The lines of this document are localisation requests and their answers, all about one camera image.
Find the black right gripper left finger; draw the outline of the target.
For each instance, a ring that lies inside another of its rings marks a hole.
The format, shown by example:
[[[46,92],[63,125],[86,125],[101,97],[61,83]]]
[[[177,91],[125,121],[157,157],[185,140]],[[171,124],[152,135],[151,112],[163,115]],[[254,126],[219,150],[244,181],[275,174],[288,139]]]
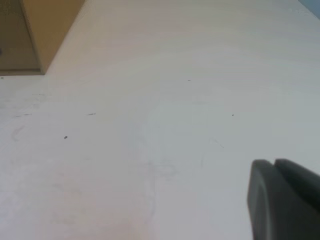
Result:
[[[253,239],[296,240],[289,217],[301,202],[275,163],[264,159],[252,162],[247,206]]]

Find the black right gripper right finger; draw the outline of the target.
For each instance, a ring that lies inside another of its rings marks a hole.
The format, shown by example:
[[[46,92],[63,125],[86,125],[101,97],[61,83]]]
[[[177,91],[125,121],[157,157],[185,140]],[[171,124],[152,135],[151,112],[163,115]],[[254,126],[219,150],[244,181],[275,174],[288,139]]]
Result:
[[[320,238],[320,176],[288,159],[277,159],[274,166],[301,200],[290,213],[292,234],[297,240]]]

